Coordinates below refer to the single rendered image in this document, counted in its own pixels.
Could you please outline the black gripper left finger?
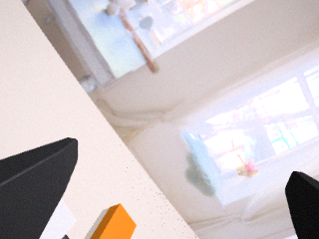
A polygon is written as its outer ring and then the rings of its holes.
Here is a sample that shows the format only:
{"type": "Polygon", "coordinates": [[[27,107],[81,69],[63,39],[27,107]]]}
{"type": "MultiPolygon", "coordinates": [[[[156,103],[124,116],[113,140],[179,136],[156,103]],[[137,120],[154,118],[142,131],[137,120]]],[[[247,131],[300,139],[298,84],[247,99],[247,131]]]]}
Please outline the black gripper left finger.
{"type": "Polygon", "coordinates": [[[0,239],[40,239],[79,160],[79,140],[41,144],[0,159],[0,239]]]}

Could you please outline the orange rectangular block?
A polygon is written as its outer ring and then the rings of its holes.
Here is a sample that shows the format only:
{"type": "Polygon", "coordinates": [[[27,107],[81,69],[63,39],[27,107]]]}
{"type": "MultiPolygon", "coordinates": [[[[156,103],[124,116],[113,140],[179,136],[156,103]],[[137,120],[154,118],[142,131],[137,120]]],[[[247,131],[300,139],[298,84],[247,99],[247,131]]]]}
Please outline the orange rectangular block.
{"type": "Polygon", "coordinates": [[[123,204],[115,204],[109,207],[91,239],[131,239],[136,227],[135,220],[129,216],[123,204]]]}

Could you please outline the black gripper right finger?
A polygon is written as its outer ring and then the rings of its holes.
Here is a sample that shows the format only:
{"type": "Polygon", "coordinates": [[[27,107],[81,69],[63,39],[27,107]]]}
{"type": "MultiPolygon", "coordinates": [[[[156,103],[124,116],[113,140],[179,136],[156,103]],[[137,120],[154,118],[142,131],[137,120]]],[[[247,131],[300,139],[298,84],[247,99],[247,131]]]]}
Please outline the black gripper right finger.
{"type": "Polygon", "coordinates": [[[306,172],[292,171],[284,194],[296,239],[319,239],[319,182],[306,172]]]}

